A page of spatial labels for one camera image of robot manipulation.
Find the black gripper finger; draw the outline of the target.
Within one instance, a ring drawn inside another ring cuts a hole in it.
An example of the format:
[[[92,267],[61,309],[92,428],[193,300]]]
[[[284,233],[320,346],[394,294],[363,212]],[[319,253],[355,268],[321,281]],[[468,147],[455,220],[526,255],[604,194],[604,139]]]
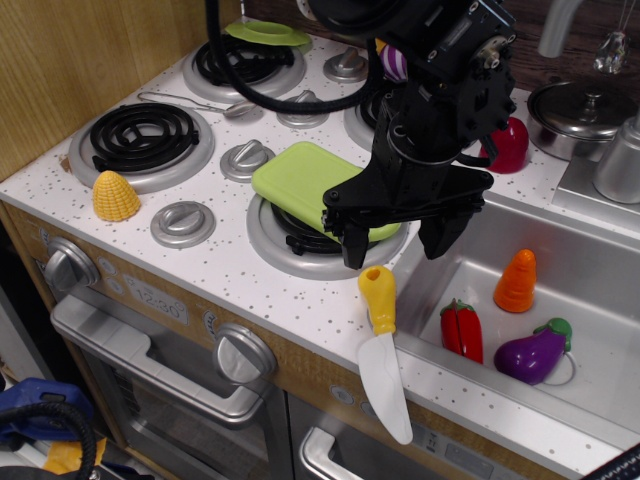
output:
[[[443,256],[466,229],[473,211],[445,212],[421,221],[419,239],[428,259]]]
[[[344,227],[341,243],[344,265],[350,269],[361,269],[369,245],[369,229],[347,223]]]

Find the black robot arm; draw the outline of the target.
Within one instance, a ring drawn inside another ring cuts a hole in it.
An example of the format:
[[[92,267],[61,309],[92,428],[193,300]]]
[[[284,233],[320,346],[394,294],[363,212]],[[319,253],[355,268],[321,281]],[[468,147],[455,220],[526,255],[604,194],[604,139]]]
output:
[[[513,17],[498,1],[314,1],[334,32],[397,49],[407,81],[380,105],[365,169],[323,197],[323,224],[344,263],[364,264],[372,229],[419,221],[430,259],[442,256],[484,204],[497,155],[492,134],[515,106]]]

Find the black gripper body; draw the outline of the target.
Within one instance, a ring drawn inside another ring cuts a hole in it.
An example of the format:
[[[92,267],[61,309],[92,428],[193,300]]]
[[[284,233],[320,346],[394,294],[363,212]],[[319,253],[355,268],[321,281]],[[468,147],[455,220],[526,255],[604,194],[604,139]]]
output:
[[[494,183],[486,159],[462,153],[450,114],[398,88],[384,95],[369,164],[359,175],[326,191],[324,229],[343,235],[347,223],[369,231],[421,221],[445,212],[481,211]]]

